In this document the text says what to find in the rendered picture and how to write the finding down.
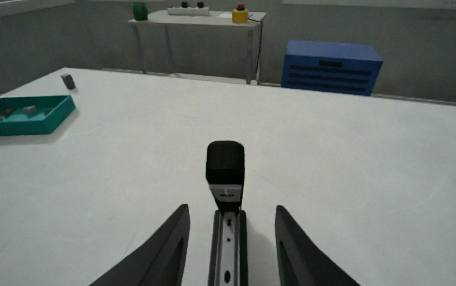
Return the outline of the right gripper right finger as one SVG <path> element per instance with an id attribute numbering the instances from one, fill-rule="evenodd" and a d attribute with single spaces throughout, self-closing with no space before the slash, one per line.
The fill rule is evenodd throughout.
<path id="1" fill-rule="evenodd" d="M 361 286 L 316 246 L 283 205 L 276 206 L 274 228 L 281 286 Z"/>

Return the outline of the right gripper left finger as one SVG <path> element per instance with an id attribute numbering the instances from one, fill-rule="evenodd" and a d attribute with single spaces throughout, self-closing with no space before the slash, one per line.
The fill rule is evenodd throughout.
<path id="1" fill-rule="evenodd" d="M 181 204 L 142 245 L 88 286 L 182 286 L 190 225 L 189 206 Z"/>

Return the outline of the teal rectangular tray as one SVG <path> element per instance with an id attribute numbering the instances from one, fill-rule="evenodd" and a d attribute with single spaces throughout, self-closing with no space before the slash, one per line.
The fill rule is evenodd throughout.
<path id="1" fill-rule="evenodd" d="M 60 106 L 57 106 L 59 104 Z M 37 113 L 25 115 L 22 109 L 30 106 L 34 106 Z M 70 95 L 53 95 L 0 98 L 0 113 L 7 108 L 10 110 L 15 108 L 16 111 L 0 122 L 0 137 L 49 135 L 76 107 Z M 44 110 L 53 108 L 54 110 L 44 117 Z M 4 122 L 15 120 L 26 120 L 26 122 Z"/>

